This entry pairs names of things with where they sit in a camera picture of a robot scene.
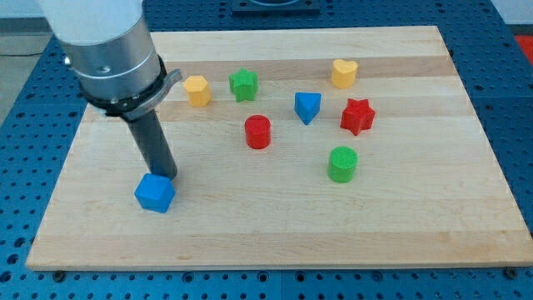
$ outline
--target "toy block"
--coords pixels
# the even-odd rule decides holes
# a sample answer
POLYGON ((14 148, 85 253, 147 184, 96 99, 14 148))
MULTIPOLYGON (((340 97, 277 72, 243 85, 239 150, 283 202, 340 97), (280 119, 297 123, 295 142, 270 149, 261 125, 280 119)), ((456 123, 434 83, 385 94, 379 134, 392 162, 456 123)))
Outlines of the toy block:
POLYGON ((257 73, 241 68, 239 72, 231 74, 229 79, 230 90, 235 95, 237 102, 255 100, 257 90, 259 89, 257 73))
POLYGON ((376 112, 368 104, 368 99, 348 99, 348 104, 342 112, 341 128, 350 130, 355 136, 361 130, 372 128, 376 112))
POLYGON ((331 70, 331 82, 337 88, 349 88, 356 82, 359 65, 354 61, 336 59, 331 70))
POLYGON ((176 192, 168 177, 144 174, 135 190, 141 207, 158 213, 166 213, 176 192))
POLYGON ((327 176, 336 183, 348 183, 353 179, 357 166, 357 152, 350 147, 340 146, 330 153, 327 176))
POLYGON ((192 107, 206 106, 211 101, 211 88, 203 76, 190 76, 183 83, 187 93, 187 101, 192 107))
POLYGON ((271 141, 270 120, 262 115, 253 115, 244 122, 247 144, 252 149, 266 148, 271 141))
POLYGON ((321 97, 317 92, 297 92, 294 95, 294 111, 304 124, 309 125, 320 112, 321 97))

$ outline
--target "robotic arm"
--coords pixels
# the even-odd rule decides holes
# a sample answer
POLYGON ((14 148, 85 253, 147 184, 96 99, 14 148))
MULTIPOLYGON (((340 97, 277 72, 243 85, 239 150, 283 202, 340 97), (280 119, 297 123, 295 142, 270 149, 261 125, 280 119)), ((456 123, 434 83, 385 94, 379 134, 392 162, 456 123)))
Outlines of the robotic arm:
POLYGON ((37 1, 87 101, 126 121, 150 172, 173 179, 176 163, 153 109, 182 76, 167 74, 142 0, 37 1))

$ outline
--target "blue pegboard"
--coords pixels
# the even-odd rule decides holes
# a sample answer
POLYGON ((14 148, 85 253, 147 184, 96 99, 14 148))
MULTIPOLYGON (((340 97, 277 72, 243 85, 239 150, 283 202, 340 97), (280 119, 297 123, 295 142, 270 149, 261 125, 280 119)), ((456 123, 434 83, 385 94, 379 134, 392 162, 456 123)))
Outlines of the blue pegboard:
MULTIPOLYGON (((321 13, 232 17, 229 1, 147 0, 154 31, 437 25, 533 229, 533 69, 488 0, 322 0, 321 13)), ((533 298, 533 269, 51 272, 24 267, 85 109, 52 39, 0 129, 0 299, 533 298)))

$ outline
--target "green cylinder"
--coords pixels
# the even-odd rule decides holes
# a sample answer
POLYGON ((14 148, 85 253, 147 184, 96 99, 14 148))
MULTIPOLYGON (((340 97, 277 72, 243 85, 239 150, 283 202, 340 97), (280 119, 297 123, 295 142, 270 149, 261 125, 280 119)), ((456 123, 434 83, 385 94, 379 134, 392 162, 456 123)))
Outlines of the green cylinder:
POLYGON ((327 176, 336 183, 348 183, 353 179, 357 166, 357 153, 350 147, 340 146, 330 153, 327 176))

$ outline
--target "red star block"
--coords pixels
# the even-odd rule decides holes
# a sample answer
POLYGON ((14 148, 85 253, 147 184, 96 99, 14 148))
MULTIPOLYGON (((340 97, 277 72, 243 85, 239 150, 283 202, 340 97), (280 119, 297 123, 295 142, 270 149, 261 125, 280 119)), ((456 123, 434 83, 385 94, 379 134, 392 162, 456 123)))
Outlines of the red star block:
POLYGON ((348 99, 348 105, 342 112, 341 128, 357 135, 361 130, 370 129, 376 112, 368 105, 368 99, 348 99))

